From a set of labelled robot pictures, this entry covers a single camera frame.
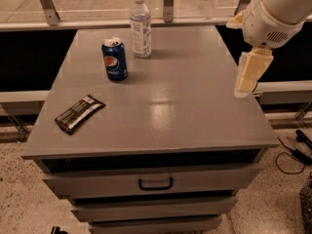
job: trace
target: water bottle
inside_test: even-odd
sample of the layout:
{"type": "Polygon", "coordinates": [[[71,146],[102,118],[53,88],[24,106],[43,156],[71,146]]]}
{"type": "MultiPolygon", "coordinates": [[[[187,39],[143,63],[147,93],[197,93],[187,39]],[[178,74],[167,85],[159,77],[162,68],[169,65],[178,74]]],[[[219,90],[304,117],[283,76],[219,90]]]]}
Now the water bottle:
{"type": "Polygon", "coordinates": [[[150,13],[144,0],[135,0],[130,11],[133,51],[138,58],[147,58],[151,54],[150,13]]]}

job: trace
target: bottle label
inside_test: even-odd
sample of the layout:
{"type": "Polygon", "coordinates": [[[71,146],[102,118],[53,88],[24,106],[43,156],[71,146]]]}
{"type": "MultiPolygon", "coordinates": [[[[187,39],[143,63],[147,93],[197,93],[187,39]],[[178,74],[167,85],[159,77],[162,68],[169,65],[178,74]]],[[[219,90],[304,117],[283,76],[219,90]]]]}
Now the bottle label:
{"type": "Polygon", "coordinates": [[[144,55],[151,52],[151,26],[150,17],[145,21],[131,20],[131,31],[133,35],[133,50],[136,54],[144,55]]]}

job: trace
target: terrazzo floor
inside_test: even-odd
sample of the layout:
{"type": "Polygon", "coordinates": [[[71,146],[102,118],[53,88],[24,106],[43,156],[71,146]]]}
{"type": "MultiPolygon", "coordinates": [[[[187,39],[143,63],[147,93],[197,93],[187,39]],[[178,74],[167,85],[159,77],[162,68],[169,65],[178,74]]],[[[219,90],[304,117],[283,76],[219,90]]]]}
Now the terrazzo floor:
{"type": "MultiPolygon", "coordinates": [[[[302,130],[312,138],[311,121],[308,123],[302,130]]],[[[295,140],[299,126],[275,128],[285,145],[311,153],[305,143],[295,140]]],[[[0,129],[1,135],[10,131],[14,129],[0,129]]],[[[21,159],[24,146],[25,142],[0,143],[0,233],[50,234],[52,226],[57,225],[69,234],[89,234],[88,224],[79,222],[70,212],[70,204],[59,200],[41,180],[44,174],[35,163],[21,159]]],[[[288,152],[282,145],[267,150],[260,161],[262,171],[247,189],[239,191],[236,206],[222,216],[221,225],[205,234],[304,233],[299,192],[311,168],[306,167],[299,175],[282,174],[275,165],[282,152],[288,152]]],[[[288,172],[302,169],[287,155],[282,155],[278,163],[288,172]]]]}

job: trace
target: black cable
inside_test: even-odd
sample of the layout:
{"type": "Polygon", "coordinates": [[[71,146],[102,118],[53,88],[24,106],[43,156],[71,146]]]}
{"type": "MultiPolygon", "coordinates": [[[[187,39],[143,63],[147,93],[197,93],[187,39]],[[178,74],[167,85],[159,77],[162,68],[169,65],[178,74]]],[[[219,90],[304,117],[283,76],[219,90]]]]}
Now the black cable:
{"type": "MultiPolygon", "coordinates": [[[[282,145],[283,145],[286,149],[288,149],[291,153],[293,153],[293,150],[292,150],[291,148],[285,146],[284,143],[283,143],[279,138],[278,138],[278,140],[282,143],[282,145]]],[[[280,166],[279,166],[279,164],[278,164],[278,159],[279,159],[279,157],[280,157],[281,155],[283,155],[283,154],[286,154],[286,155],[290,156],[293,160],[295,160],[295,161],[297,161],[297,162],[300,162],[299,160],[295,159],[293,156],[291,156],[291,155],[290,155],[289,153],[287,153],[287,152],[282,152],[282,153],[280,153],[280,154],[276,157],[276,159],[275,159],[275,165],[276,165],[276,167],[277,167],[283,174],[285,174],[285,175],[299,175],[299,174],[303,173],[303,171],[304,171],[306,165],[303,165],[303,167],[302,167],[302,169],[301,169],[300,171],[298,171],[298,172],[293,172],[293,173],[291,173],[291,172],[286,172],[286,171],[284,171],[283,169],[281,169],[280,166]]]]}

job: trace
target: pepsi logo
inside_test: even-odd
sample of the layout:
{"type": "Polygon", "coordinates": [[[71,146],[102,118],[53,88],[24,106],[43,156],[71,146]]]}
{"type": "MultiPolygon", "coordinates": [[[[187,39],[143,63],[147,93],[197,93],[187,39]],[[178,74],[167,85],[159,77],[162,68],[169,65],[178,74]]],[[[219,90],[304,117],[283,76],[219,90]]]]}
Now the pepsi logo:
{"type": "Polygon", "coordinates": [[[115,70],[119,66],[118,59],[112,56],[104,57],[104,63],[105,63],[105,66],[110,70],[115,70]]]}

